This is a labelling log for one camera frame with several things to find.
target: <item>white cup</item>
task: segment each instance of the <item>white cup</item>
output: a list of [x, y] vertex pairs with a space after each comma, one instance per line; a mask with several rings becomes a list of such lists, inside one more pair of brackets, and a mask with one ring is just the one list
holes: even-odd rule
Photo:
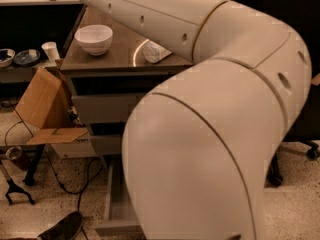
[[50, 61], [53, 62], [55, 60], [60, 59], [60, 56], [57, 50], [57, 44], [55, 42], [46, 42], [41, 46], [41, 48], [47, 54]]

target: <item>small bowl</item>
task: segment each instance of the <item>small bowl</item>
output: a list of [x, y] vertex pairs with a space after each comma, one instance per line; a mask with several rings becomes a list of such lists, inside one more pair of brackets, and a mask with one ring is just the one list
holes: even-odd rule
[[11, 49], [1, 49], [0, 50], [0, 68], [9, 67], [12, 64], [14, 55], [16, 53]]
[[40, 55], [38, 50], [29, 49], [19, 52], [13, 61], [21, 67], [31, 67], [40, 62]]
[[78, 29], [74, 37], [84, 51], [98, 56], [110, 48], [113, 31], [105, 25], [89, 25]]

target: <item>shoe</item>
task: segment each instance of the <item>shoe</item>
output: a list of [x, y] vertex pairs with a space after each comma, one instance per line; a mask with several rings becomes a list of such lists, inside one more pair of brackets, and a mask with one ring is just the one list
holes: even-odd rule
[[80, 212], [72, 212], [59, 221], [52, 228], [38, 236], [38, 240], [72, 240], [78, 234], [82, 226], [82, 215]]

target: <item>black chair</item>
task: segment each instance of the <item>black chair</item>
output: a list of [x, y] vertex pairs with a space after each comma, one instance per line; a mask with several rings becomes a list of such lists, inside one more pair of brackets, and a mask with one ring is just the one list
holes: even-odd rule
[[[263, 11], [294, 28], [305, 41], [312, 63], [312, 77], [320, 73], [320, 0], [258, 0], [258, 10]], [[311, 86], [306, 104], [285, 137], [285, 142], [298, 141], [311, 148], [311, 159], [320, 157], [319, 145], [311, 140], [320, 140], [320, 86]], [[269, 181], [281, 185], [277, 156], [271, 164]]]

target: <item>chair wheel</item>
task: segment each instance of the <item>chair wheel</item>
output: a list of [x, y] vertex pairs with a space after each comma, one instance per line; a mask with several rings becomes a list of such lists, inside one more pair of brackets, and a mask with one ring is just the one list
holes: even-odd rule
[[283, 177], [282, 177], [282, 175], [269, 175], [268, 181], [269, 181], [272, 185], [274, 185], [274, 186], [276, 186], [276, 187], [279, 187], [279, 186], [281, 186], [281, 184], [282, 184]]
[[310, 158], [310, 159], [317, 159], [320, 157], [320, 152], [318, 149], [309, 149], [307, 151], [307, 156]]

